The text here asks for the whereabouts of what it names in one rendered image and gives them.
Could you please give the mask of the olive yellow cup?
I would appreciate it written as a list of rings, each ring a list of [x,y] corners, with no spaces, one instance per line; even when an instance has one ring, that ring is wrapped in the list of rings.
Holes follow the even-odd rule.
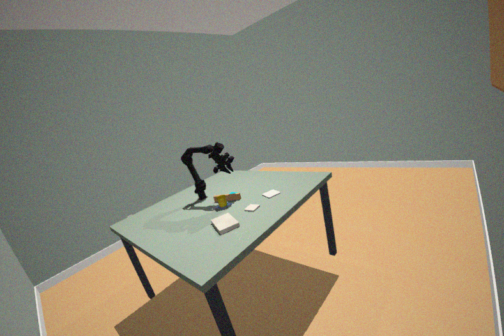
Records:
[[[218,201],[218,205],[222,208],[224,206],[227,206],[227,201],[225,199],[225,195],[220,195],[218,196],[217,198],[217,201]]]

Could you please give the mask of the white flat square tile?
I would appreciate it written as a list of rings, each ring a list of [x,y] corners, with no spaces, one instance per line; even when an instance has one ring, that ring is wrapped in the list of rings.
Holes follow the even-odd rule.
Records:
[[[281,194],[281,192],[276,191],[276,190],[270,190],[269,192],[266,192],[266,193],[264,193],[262,195],[270,199],[270,198],[272,198],[272,197],[274,197],[276,195],[279,195],[279,194]]]
[[[244,209],[244,211],[255,212],[255,210],[258,209],[259,207],[260,205],[250,204],[247,208]]]

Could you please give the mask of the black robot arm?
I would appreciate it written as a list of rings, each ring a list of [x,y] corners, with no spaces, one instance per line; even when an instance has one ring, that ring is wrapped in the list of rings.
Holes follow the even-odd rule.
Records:
[[[204,193],[204,190],[206,189],[206,184],[204,180],[201,180],[199,178],[199,175],[193,165],[193,159],[192,155],[193,153],[204,153],[208,154],[208,158],[215,159],[217,156],[219,156],[219,153],[223,150],[224,145],[221,143],[216,142],[214,146],[211,144],[203,147],[195,147],[195,148],[187,148],[187,150],[184,152],[184,154],[181,156],[181,161],[188,167],[194,181],[195,181],[195,194],[198,194],[199,199],[198,200],[204,200],[207,198],[207,196]],[[227,160],[229,154],[228,152],[225,153],[225,155],[221,155],[221,157],[218,157],[218,161],[221,163],[224,160]]]

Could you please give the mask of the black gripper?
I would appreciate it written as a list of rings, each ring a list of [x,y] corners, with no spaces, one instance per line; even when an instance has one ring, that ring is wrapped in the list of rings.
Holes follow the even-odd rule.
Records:
[[[215,163],[217,163],[218,165],[214,167],[213,169],[213,172],[216,174],[218,172],[218,170],[220,169],[220,171],[223,171],[223,172],[226,172],[226,173],[229,173],[230,174],[230,171],[231,170],[233,172],[233,168],[231,167],[231,162],[234,160],[234,157],[233,156],[230,156],[227,161],[224,160],[222,161],[221,163],[218,161],[218,157],[221,157],[221,155],[217,156],[214,161]],[[226,167],[225,167],[226,165]],[[229,170],[228,170],[228,169]]]

